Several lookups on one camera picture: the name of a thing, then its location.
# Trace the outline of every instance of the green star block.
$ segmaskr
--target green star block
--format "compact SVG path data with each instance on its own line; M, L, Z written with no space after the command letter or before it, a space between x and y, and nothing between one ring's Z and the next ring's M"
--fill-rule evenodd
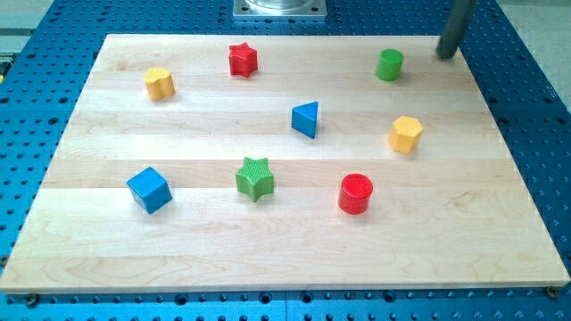
M236 172L238 192L247 193L253 202L267 193L274 193L274 174L269 171L268 159L244 157L244 165Z

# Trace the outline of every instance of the metal base plate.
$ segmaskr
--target metal base plate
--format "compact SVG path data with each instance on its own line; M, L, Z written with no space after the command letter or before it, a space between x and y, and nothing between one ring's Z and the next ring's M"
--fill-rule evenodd
M311 0L306 5L293 9L271 9L248 0L234 0L235 21L325 21L325 0Z

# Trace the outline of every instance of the wooden table surface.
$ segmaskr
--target wooden table surface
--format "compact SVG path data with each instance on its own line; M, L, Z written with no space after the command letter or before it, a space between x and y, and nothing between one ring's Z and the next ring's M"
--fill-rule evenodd
M258 50L251 78L228 45ZM0 278L4 292L190 292L562 285L569 276L461 54L436 37L110 35ZM401 77L375 76L386 48ZM172 71L154 103L143 75ZM319 102L315 140L291 109ZM401 115L411 154L387 137ZM276 189L236 191L243 157ZM153 215L126 181L153 166L173 201ZM336 205L344 175L369 210Z

